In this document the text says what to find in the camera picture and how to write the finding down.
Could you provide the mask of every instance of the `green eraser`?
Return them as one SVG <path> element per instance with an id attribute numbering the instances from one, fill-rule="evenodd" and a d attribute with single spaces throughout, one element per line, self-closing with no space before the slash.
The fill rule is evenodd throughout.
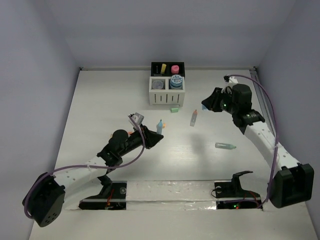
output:
<path id="1" fill-rule="evenodd" d="M 177 113 L 177 112 L 179 112 L 179 108 L 178 107 L 173 107 L 173 108 L 171 108 L 171 112 L 172 113 Z"/>

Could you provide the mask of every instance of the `white wall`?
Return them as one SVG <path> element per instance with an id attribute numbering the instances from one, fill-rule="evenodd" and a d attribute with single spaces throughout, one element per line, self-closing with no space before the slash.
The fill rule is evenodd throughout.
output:
<path id="1" fill-rule="evenodd" d="M 280 141 L 314 168 L 309 213 L 320 237 L 320 1 L 297 0 L 259 65 L 275 102 Z"/>
<path id="2" fill-rule="evenodd" d="M 85 67 L 256 66 L 295 0 L 46 0 Z"/>
<path id="3" fill-rule="evenodd" d="M 55 165 L 79 68 L 42 0 L 1 0 L 0 32 L 0 239 L 25 240 L 22 200 Z"/>

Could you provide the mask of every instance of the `white table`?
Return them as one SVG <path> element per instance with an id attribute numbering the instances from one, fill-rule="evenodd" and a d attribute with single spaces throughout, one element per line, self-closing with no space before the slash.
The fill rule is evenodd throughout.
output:
<path id="1" fill-rule="evenodd" d="M 138 112 L 143 124 L 156 129 L 166 123 L 164 139 L 145 150 L 134 164 L 108 176 L 113 181 L 179 181 L 231 179 L 232 174 L 253 171 L 241 177 L 244 189 L 266 196 L 270 168 L 254 145 L 233 125 L 226 113 L 201 110 L 201 101 L 215 87 L 223 87 L 226 74 L 250 76 L 248 70 L 187 70 L 186 96 L 178 113 L 168 106 L 149 105 L 150 71 L 81 71 L 56 162 L 56 168 L 81 164 L 95 156 L 117 129 L 132 129 L 127 115 Z M 261 111 L 253 84 L 238 78 L 252 90 L 253 108 Z M 198 110 L 195 127 L 190 127 Z M 231 143 L 235 150 L 215 148 L 215 142 Z M 123 157 L 129 162 L 136 149 Z M 31 240 L 61 239 L 317 239 L 304 203 L 276 209 L 271 203 L 241 210 L 63 210 L 45 228 L 36 223 Z"/>

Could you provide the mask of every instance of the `robotic arm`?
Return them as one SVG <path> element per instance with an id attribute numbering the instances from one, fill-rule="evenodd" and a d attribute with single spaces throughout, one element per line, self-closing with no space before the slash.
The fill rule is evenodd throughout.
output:
<path id="1" fill-rule="evenodd" d="M 74 166 L 75 168 L 57 172 L 54 175 L 48 175 L 45 172 L 38 177 L 27 194 L 27 196 L 29 195 L 28 201 L 25 197 L 22 204 L 23 206 L 26 204 L 27 211 L 40 227 L 52 223 L 61 213 L 65 198 L 93 179 L 98 178 L 102 184 L 102 190 L 98 197 L 108 196 L 112 188 L 112 181 L 107 177 L 107 174 L 123 163 L 122 156 L 143 145 L 143 143 L 145 148 L 150 149 L 164 138 L 163 135 L 150 131 L 142 125 L 143 118 L 139 113 L 131 115 L 131 119 L 135 122 L 135 124 L 132 123 L 135 131 L 130 136 L 125 130 L 115 131 L 102 151 L 84 164 L 87 167 L 82 165 L 82 168 L 76 168 Z"/>
<path id="2" fill-rule="evenodd" d="M 202 104 L 213 112 L 230 113 L 235 126 L 256 146 L 272 168 L 276 139 L 262 115 L 252 109 L 252 92 L 249 86 L 239 84 L 233 76 L 225 76 L 224 80 L 225 88 L 216 87 Z M 310 200 L 313 168 L 309 164 L 301 164 L 280 143 L 277 146 L 276 174 L 268 186 L 270 201 L 276 208 L 283 208 Z"/>

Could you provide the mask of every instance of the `pink object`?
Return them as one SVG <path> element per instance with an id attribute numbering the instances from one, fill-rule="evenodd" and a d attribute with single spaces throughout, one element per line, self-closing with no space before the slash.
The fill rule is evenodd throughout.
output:
<path id="1" fill-rule="evenodd" d="M 179 73 L 179 66 L 178 65 L 173 65 L 171 67 L 171 73 L 172 74 L 178 74 Z"/>

